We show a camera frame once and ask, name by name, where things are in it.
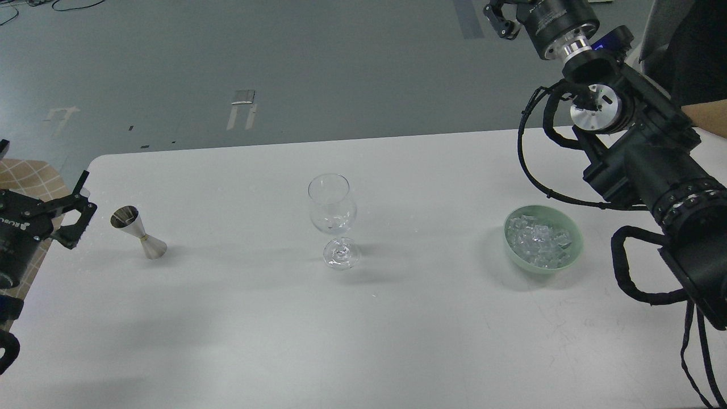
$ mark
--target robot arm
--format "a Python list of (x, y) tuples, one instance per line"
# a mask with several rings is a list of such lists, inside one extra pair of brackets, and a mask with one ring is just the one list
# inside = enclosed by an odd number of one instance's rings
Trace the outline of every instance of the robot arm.
[[(659, 249), (683, 290), (718, 330), (727, 329), (727, 189), (708, 175), (689, 152), (701, 141), (691, 120), (646, 77), (624, 63), (633, 36), (624, 26), (594, 44), (599, 22), (585, 0), (495, 0), (485, 7), (493, 29), (505, 39), (517, 26), (502, 15), (503, 4), (517, 5), (522, 24), (543, 60), (559, 59), (564, 81), (545, 109), (546, 133), (559, 145), (583, 150), (591, 165), (588, 182), (607, 202), (627, 208), (643, 204), (664, 232)], [(570, 96), (577, 140), (552, 128), (555, 110)], [(627, 130), (610, 148), (596, 134)], [(627, 235), (612, 242), (614, 269), (627, 294), (630, 289), (622, 251)]]

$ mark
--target floor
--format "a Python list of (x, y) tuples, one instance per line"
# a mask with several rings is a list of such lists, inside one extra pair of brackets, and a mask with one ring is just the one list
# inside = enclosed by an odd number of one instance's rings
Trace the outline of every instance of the floor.
[[(561, 77), (524, 32), (495, 35), (485, 0), (15, 4), (0, 136), (69, 185), (103, 154), (511, 129)], [(597, 36), (625, 24), (637, 44), (650, 7), (594, 4)], [(2, 4), (0, 21), (14, 13)], [(238, 90), (254, 104), (231, 105)]]

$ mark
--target white table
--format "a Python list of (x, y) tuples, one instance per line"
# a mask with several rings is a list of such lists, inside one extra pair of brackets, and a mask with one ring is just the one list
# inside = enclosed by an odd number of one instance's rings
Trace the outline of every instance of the white table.
[[(727, 182), (727, 143), (694, 157)], [(581, 152), (526, 134), (547, 185), (600, 199)], [(647, 213), (545, 199), (522, 174), (515, 131), (102, 156), (98, 212), (79, 246), (54, 245), (13, 327), (22, 350), (3, 408), (682, 408), (684, 306), (621, 293), (609, 240)], [(324, 266), (308, 182), (346, 175), (358, 203), (350, 271)], [(580, 226), (568, 270), (526, 274), (499, 233), (517, 207)], [(109, 224), (138, 207), (161, 259)], [(678, 287), (650, 245), (628, 242), (644, 290)], [(696, 328), (688, 352), (705, 391)], [(709, 329), (718, 380), (724, 333)]]

